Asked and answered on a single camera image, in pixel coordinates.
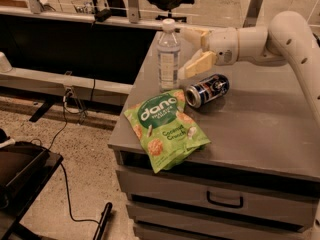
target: black soda can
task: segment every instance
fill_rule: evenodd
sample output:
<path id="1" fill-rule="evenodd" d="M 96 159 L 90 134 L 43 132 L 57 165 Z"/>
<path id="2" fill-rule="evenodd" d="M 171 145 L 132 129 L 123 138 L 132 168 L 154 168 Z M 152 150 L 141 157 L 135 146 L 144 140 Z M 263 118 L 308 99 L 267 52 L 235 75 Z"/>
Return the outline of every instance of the black soda can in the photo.
<path id="1" fill-rule="evenodd" d="M 228 78 L 224 75 L 214 74 L 197 84 L 190 85 L 186 89 L 186 100 L 191 107 L 199 108 L 203 104 L 225 95 L 229 87 Z"/>

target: plastic water bottle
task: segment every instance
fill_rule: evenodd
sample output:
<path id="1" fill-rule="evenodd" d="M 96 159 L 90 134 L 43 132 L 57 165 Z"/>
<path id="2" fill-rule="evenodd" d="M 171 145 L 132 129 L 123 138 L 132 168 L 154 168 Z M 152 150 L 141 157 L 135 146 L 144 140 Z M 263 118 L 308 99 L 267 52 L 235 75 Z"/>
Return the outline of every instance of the plastic water bottle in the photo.
<path id="1" fill-rule="evenodd" d="M 175 33 L 175 21 L 162 21 L 163 33 L 158 41 L 158 67 L 160 91 L 179 88 L 178 69 L 181 44 Z"/>

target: cabinet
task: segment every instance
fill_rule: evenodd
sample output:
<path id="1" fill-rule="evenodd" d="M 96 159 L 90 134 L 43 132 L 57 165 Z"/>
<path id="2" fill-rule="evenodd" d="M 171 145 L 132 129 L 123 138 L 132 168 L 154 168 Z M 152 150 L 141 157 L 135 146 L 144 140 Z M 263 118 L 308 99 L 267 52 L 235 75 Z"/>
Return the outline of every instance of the cabinet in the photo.
<path id="1" fill-rule="evenodd" d="M 154 54 L 153 43 L 124 110 L 158 94 Z M 212 143 L 169 171 L 153 173 L 120 115 L 109 147 L 136 236 L 304 239 L 320 194 L 320 132 L 294 73 L 288 65 L 249 63 L 207 73 L 214 72 L 229 78 L 230 92 L 200 109 L 186 107 Z"/>

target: green chip bag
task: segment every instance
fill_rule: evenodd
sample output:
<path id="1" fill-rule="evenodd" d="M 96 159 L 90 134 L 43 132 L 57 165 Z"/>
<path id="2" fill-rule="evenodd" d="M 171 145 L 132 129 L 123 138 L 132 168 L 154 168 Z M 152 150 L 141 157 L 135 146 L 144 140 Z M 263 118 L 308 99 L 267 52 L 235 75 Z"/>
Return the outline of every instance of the green chip bag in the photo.
<path id="1" fill-rule="evenodd" d="M 210 143 L 195 123 L 183 113 L 183 90 L 171 90 L 139 103 L 124 114 L 141 146 L 148 154 L 155 173 L 180 164 L 193 151 Z"/>

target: drawer handle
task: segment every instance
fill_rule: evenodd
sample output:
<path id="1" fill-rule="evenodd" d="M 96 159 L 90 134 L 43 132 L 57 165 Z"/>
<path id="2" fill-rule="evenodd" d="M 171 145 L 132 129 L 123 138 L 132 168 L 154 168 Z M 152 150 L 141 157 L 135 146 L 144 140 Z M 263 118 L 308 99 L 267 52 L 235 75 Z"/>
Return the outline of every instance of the drawer handle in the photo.
<path id="1" fill-rule="evenodd" d="M 220 203 L 217 201 L 213 201 L 210 198 L 210 191 L 207 191 L 207 200 L 210 204 L 214 204 L 214 205 L 219 205 L 219 206 L 223 206 L 223 207 L 228 207 L 228 208 L 233 208 L 233 209 L 240 209 L 243 207 L 243 197 L 240 196 L 240 203 L 238 205 L 235 204 L 225 204 L 225 203 Z"/>

